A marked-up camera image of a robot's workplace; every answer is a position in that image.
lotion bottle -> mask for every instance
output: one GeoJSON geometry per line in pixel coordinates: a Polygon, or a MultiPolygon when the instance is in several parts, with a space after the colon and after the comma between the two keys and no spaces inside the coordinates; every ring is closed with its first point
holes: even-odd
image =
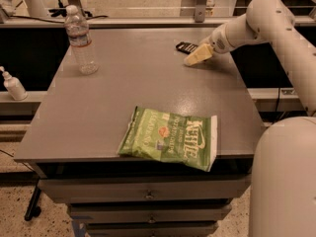
{"type": "Polygon", "coordinates": [[[0,71],[2,71],[5,80],[4,87],[6,87],[14,100],[24,100],[28,97],[27,91],[18,78],[11,76],[9,72],[4,70],[4,67],[0,67],[0,71]]]}

bottle cap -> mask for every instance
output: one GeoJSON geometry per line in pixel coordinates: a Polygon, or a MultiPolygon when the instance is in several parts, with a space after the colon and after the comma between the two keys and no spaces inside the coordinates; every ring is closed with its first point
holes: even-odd
{"type": "Polygon", "coordinates": [[[67,14],[76,14],[78,13],[78,8],[75,5],[68,5],[66,7],[67,14]]]}
{"type": "Polygon", "coordinates": [[[4,80],[9,80],[12,78],[12,76],[7,71],[3,72],[2,75],[3,75],[4,80]]]}

green plastic bag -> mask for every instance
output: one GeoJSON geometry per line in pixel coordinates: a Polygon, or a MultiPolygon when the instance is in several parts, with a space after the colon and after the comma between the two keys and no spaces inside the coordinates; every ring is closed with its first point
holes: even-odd
{"type": "Polygon", "coordinates": [[[216,147],[217,116],[183,117],[136,107],[118,154],[183,163],[208,172],[216,147]]]}

drawer knob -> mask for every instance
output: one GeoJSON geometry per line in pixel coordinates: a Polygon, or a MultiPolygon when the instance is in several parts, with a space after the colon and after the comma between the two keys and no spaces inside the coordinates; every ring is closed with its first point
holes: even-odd
{"type": "Polygon", "coordinates": [[[150,191],[148,191],[148,193],[146,194],[145,198],[147,200],[153,200],[155,198],[155,196],[150,191]]]}
{"type": "Polygon", "coordinates": [[[149,218],[148,223],[149,223],[149,224],[154,224],[154,223],[156,223],[156,220],[154,219],[153,216],[151,216],[151,217],[149,218]]]}

bottle label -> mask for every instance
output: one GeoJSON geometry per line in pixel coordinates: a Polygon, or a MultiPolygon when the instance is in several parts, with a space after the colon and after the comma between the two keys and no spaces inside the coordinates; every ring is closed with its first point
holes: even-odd
{"type": "Polygon", "coordinates": [[[84,47],[91,43],[89,33],[80,36],[69,36],[69,42],[72,46],[84,47]]]}

